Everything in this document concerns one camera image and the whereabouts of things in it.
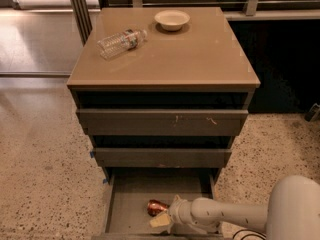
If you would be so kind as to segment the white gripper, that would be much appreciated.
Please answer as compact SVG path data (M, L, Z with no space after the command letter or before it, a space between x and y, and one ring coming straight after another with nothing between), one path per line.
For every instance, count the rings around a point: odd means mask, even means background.
M173 197L168 213L159 213L150 220L149 224L152 228L165 227L170 231L172 222L184 225L194 225L196 222L192 215L192 202L182 199L178 194Z

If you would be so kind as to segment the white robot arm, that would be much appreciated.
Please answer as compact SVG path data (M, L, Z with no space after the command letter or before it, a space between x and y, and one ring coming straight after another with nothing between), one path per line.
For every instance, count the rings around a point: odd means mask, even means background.
M219 222L264 233L266 240L320 240L320 184L299 175L284 177L273 187L266 205L175 197L150 225L180 224L209 231Z

